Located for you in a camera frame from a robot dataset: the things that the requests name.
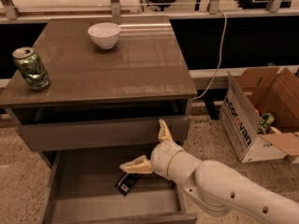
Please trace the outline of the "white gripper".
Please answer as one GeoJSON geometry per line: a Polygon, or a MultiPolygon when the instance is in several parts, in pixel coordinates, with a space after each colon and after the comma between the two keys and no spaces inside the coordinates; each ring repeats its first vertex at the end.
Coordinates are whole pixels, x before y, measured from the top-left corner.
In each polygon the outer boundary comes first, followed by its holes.
{"type": "Polygon", "coordinates": [[[127,174],[152,174],[153,172],[174,182],[184,182],[201,161],[176,144],[166,122],[159,119],[158,140],[162,143],[152,150],[150,160],[142,155],[133,161],[120,165],[127,174]]]}

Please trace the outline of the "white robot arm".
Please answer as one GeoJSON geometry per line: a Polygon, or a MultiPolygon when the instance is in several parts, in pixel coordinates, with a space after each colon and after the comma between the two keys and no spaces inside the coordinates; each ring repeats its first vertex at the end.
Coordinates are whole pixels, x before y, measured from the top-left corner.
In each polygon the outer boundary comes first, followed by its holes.
{"type": "Polygon", "coordinates": [[[232,209],[263,224],[299,224],[299,203],[265,189],[219,161],[201,161],[174,142],[167,124],[159,120],[159,144],[126,162],[127,174],[155,173],[177,184],[178,189],[213,217],[232,209]]]}

